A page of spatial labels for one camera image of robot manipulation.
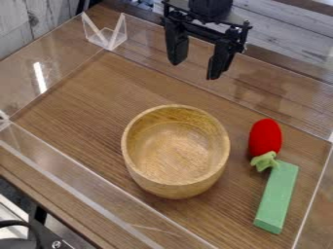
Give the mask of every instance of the wooden bowl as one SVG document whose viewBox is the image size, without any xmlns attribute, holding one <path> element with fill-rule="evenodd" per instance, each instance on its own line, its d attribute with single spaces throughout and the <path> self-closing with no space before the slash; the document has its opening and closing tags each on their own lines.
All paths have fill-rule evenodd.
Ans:
<svg viewBox="0 0 333 249">
<path fill-rule="evenodd" d="M 166 105 L 134 118 L 121 148 L 138 185 L 157 196 L 181 199 L 198 195 L 217 181 L 230 141 L 222 124 L 208 112 Z"/>
</svg>

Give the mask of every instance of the wooden table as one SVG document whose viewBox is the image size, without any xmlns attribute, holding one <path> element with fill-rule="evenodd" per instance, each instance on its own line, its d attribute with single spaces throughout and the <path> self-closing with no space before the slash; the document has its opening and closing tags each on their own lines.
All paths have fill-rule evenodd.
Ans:
<svg viewBox="0 0 333 249">
<path fill-rule="evenodd" d="M 103 5 L 95 7 L 90 15 L 101 27 L 115 26 L 119 16 Z M 325 174 L 304 233 L 300 228 L 331 152 L 331 143 L 324 139 L 333 126 L 332 87 L 242 55 L 237 56 L 221 79 L 206 82 L 212 46 L 193 40 L 186 63 L 173 67 L 168 62 L 162 28 L 139 19 L 126 19 L 129 41 L 115 53 L 101 51 L 87 43 L 78 18 L 3 61 L 2 79 L 11 84 L 3 84 L 2 80 L 2 91 L 4 89 L 7 99 L 15 102 L 18 99 L 18 104 L 4 108 L 11 114 L 40 94 L 36 79 L 27 73 L 28 67 L 36 62 L 44 65 L 54 58 L 50 67 L 57 66 L 57 77 L 51 74 L 46 80 L 53 86 L 63 79 L 12 116 L 12 121 L 217 248 L 292 248 L 300 236 L 303 248 L 313 248 L 313 245 L 329 248 L 333 217 L 323 218 L 321 212 L 332 210 L 332 170 Z M 20 72 L 10 70 L 15 62 L 27 69 L 24 75 L 34 80 L 32 84 L 23 81 Z M 34 89 L 30 96 L 18 91 L 27 85 Z M 123 129 L 135 115 L 170 103 L 192 105 L 210 112 L 224 123 L 232 140 L 228 169 L 218 183 L 205 194 L 180 201 L 158 198 L 139 189 L 129 177 L 119 148 Z M 268 177 L 249 166 L 249 131 L 252 124 L 265 117 L 254 110 L 283 122 L 285 142 L 280 158 L 301 167 L 281 235 L 253 226 Z M 23 139 L 22 150 L 57 170 L 65 162 L 53 160 L 53 154 L 32 150 L 31 146 Z M 126 231 L 70 189 L 51 181 L 4 148 L 0 153 L 2 176 L 98 246 L 147 248 L 138 239 L 129 239 Z M 67 179 L 77 177 L 70 172 L 61 173 Z M 79 179 L 82 188 L 91 185 L 91 179 Z M 105 189 L 97 184 L 94 191 L 102 195 Z M 101 201 L 109 208 L 113 197 L 102 195 Z M 121 209 L 129 215 L 138 211 L 129 206 Z M 164 246 L 178 248 L 169 236 L 166 234 L 166 241 L 161 241 Z"/>
</svg>

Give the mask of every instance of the green block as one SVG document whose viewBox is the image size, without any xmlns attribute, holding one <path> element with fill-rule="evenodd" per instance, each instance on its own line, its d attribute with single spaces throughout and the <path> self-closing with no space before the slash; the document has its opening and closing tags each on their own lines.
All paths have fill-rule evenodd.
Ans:
<svg viewBox="0 0 333 249">
<path fill-rule="evenodd" d="M 283 160 L 272 168 L 254 225 L 276 234 L 283 232 L 297 181 L 299 167 Z"/>
</svg>

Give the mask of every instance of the bowl rim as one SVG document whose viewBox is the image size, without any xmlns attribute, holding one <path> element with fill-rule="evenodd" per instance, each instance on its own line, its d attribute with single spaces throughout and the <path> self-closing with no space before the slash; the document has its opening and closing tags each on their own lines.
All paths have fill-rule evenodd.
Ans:
<svg viewBox="0 0 333 249">
<path fill-rule="evenodd" d="M 188 181 L 184 181 L 182 183 L 166 183 L 164 181 L 157 181 L 155 179 L 151 179 L 147 177 L 147 175 L 142 172 L 142 170 L 138 169 L 138 167 L 135 166 L 135 163 L 131 159 L 131 156 L 129 154 L 129 150 L 127 150 L 127 136 L 129 136 L 129 132 L 134 126 L 134 124 L 150 113 L 161 110 L 161 109 L 169 109 L 169 108 L 184 108 L 184 109 L 190 109 L 190 110 L 194 110 L 197 112 L 201 112 L 202 114 L 205 114 L 206 116 L 210 117 L 210 119 L 214 121 L 214 125 L 220 126 L 221 128 L 221 133 L 225 134 L 224 136 L 224 147 L 225 147 L 225 153 L 221 157 L 221 160 L 220 162 L 216 164 L 216 167 L 214 167 L 214 170 L 209 171 L 208 174 L 205 174 L 204 176 L 201 176 L 200 178 L 197 178 L 196 180 L 188 180 Z M 185 186 L 185 185 L 192 185 L 192 184 L 197 184 L 200 182 L 204 182 L 206 181 L 208 179 L 210 179 L 224 168 L 225 168 L 225 164 L 226 164 L 226 161 L 228 161 L 228 158 L 229 158 L 229 154 L 230 154 L 230 139 L 229 139 L 229 134 L 228 134 L 228 131 L 222 125 L 222 123 L 220 122 L 220 120 L 206 111 L 204 111 L 202 109 L 197 108 L 197 107 L 193 107 L 193 106 L 189 106 L 189 105 L 180 105 L 180 104 L 169 104 L 169 105 L 160 105 L 160 106 L 155 106 L 150 109 L 147 109 L 146 111 L 143 111 L 142 113 L 139 113 L 135 118 L 130 121 L 125 131 L 123 131 L 123 134 L 122 134 L 122 138 L 121 138 L 121 151 L 122 151 L 122 156 L 123 156 L 123 159 L 125 159 L 125 163 L 126 163 L 126 166 L 130 167 L 135 173 L 143 177 L 146 180 L 157 183 L 157 184 L 161 184 L 161 185 L 169 185 L 169 186 Z"/>
</svg>

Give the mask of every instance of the green rectangular block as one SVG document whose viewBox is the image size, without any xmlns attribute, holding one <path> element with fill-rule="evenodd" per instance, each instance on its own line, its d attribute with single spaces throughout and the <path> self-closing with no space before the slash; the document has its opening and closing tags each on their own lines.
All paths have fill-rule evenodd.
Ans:
<svg viewBox="0 0 333 249">
<path fill-rule="evenodd" d="M 283 232 L 288 207 L 299 175 L 299 167 L 279 160 L 279 167 L 272 168 L 262 202 L 254 225 L 276 234 Z"/>
</svg>

